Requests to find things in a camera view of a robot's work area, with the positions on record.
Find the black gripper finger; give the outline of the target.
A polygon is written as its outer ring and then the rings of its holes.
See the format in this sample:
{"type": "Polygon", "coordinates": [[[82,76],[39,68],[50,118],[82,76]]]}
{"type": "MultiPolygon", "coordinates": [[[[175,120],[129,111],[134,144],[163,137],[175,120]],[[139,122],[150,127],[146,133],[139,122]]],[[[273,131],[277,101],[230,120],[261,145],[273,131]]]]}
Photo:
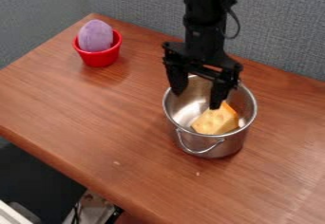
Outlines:
{"type": "Polygon", "coordinates": [[[222,102],[228,99],[232,89],[237,86],[237,81],[232,76],[221,76],[213,80],[210,109],[220,108],[222,102]]]}
{"type": "Polygon", "coordinates": [[[179,96],[187,88],[187,71],[182,65],[165,62],[165,69],[173,93],[179,96]]]}

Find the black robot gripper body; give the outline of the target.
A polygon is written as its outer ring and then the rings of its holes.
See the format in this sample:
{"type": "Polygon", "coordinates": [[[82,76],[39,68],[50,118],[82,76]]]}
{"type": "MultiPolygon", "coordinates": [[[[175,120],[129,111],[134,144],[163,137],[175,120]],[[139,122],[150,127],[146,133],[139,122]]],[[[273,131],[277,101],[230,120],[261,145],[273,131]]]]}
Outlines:
{"type": "Polygon", "coordinates": [[[226,35],[226,20],[213,25],[198,26],[185,21],[186,40],[165,42],[162,62],[182,65],[187,71],[213,81],[221,76],[232,76],[238,83],[242,65],[226,54],[224,46],[226,35]]]}

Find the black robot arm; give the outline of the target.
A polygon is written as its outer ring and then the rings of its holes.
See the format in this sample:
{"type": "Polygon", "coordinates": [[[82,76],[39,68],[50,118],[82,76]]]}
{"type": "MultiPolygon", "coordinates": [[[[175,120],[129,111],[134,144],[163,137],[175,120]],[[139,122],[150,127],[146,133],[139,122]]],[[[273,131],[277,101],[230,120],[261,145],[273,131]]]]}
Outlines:
{"type": "Polygon", "coordinates": [[[183,25],[186,40],[165,42],[162,62],[166,69],[171,91],[181,96],[189,84],[189,74],[194,74],[213,82],[210,109],[218,109],[230,91],[238,87],[242,65],[226,54],[228,16],[240,24],[233,11],[237,0],[185,0],[186,13],[183,25]]]}

